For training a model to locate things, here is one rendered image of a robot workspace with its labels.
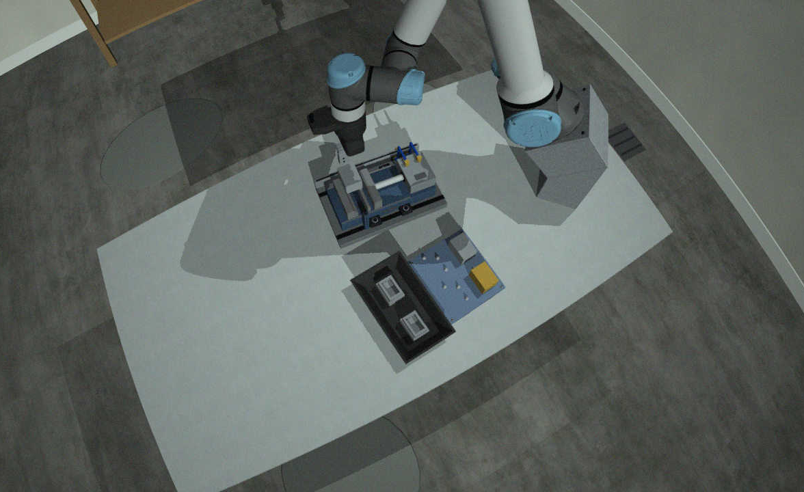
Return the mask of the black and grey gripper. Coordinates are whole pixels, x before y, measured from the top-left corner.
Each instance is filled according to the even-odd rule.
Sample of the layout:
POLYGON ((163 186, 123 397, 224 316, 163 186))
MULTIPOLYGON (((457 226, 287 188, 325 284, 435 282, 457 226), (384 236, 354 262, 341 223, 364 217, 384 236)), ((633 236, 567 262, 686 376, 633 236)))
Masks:
POLYGON ((336 149, 338 162, 342 165, 348 163, 348 156, 364 152, 362 134, 366 131, 366 106, 364 102, 360 108, 349 111, 338 110, 331 102, 330 106, 315 109, 306 118, 313 135, 326 135, 334 131, 339 136, 340 143, 336 144, 336 149))

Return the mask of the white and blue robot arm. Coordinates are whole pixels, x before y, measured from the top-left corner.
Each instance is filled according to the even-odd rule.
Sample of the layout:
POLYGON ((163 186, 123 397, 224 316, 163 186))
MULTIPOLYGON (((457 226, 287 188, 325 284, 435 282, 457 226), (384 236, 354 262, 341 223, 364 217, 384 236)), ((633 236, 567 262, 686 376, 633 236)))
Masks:
MULTIPOLYGON (((349 111, 364 102, 420 104, 425 74, 417 70, 418 57, 446 2, 406 0, 382 66, 367 66, 354 53, 334 56, 327 65, 332 106, 349 111)), ((528 0, 477 2, 492 43, 492 72, 509 140, 540 147, 568 136, 581 123, 585 105, 539 52, 528 0)))

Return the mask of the yellow rectangular block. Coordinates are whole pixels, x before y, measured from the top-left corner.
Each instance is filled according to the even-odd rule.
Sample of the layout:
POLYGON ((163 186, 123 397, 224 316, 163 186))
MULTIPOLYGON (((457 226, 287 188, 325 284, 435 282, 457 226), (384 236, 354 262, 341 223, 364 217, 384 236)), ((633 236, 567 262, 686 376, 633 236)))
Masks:
POLYGON ((472 278, 472 281, 476 284, 477 288, 479 288, 481 294, 487 292, 487 290, 495 286, 499 281, 485 261, 476 266, 476 268, 473 268, 468 276, 472 278))

